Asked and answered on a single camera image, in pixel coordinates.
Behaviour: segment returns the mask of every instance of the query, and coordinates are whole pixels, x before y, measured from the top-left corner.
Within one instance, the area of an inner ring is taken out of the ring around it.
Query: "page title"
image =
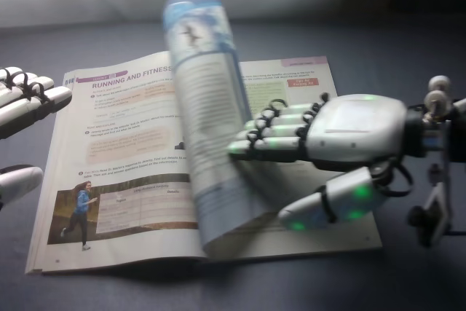
[[[122,76],[121,78],[118,78],[118,79],[115,79],[115,80],[112,80],[112,81],[109,81],[109,82],[94,83],[94,84],[92,84],[92,88],[109,87],[109,86],[112,86],[112,85],[127,82],[129,80],[134,80],[134,79],[137,79],[137,78],[141,78],[142,76],[150,76],[151,74],[154,74],[154,73],[167,72],[167,71],[171,71],[171,70],[172,70],[171,66],[157,67],[157,68],[149,69],[148,71],[143,71],[143,72],[139,72],[139,73],[136,73],[136,74],[129,74],[126,77]]]

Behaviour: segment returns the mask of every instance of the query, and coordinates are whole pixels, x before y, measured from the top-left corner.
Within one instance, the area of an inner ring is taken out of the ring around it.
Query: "woman in blue jacket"
[[[74,193],[77,195],[76,199],[76,208],[74,209],[73,214],[71,214],[70,224],[68,227],[65,227],[60,236],[65,237],[65,235],[74,230],[76,224],[79,224],[81,227],[81,241],[82,241],[82,250],[87,251],[90,249],[90,246],[86,244],[87,241],[87,210],[89,209],[89,204],[94,203],[97,198],[92,198],[89,200],[89,194],[92,184],[90,181],[86,181],[82,184],[77,185],[74,188]]]

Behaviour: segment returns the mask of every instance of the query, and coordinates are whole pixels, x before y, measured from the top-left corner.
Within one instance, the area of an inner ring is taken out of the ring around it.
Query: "white robotic hand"
[[[303,160],[321,170],[346,172],[279,212],[290,229],[358,219],[388,197],[408,194],[387,188],[393,168],[412,184],[399,163],[406,143],[407,108],[402,102],[375,95],[345,95],[330,101],[323,94],[321,99],[296,106],[273,100],[246,123],[228,148],[236,160]]]
[[[53,80],[22,72],[18,67],[0,68],[0,140],[67,106],[71,90],[55,87]],[[36,188],[43,172],[31,165],[0,169],[0,209]]]

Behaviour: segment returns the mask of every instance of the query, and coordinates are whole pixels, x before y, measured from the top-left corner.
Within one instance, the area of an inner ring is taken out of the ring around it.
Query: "dark table surface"
[[[466,96],[464,18],[372,23],[238,23],[240,60],[326,55],[340,95],[369,92],[421,103],[430,77]],[[0,31],[0,66],[53,77],[163,51],[159,23]],[[54,117],[0,141],[0,168],[45,168]],[[24,275],[39,190],[0,213],[0,310],[465,310],[466,239],[420,248],[406,224],[430,191],[432,161],[406,159],[414,193],[375,212],[384,248],[303,259],[194,266],[154,261],[94,272]],[[466,229],[465,167],[452,167],[454,224]]]

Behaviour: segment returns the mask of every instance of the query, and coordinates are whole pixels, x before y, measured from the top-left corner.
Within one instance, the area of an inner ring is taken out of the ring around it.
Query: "open book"
[[[169,52],[65,75],[73,100],[55,121],[26,272],[380,247],[371,214],[278,224],[335,173],[226,153],[271,99],[336,96],[326,57],[238,63],[219,0],[169,0],[164,26]]]

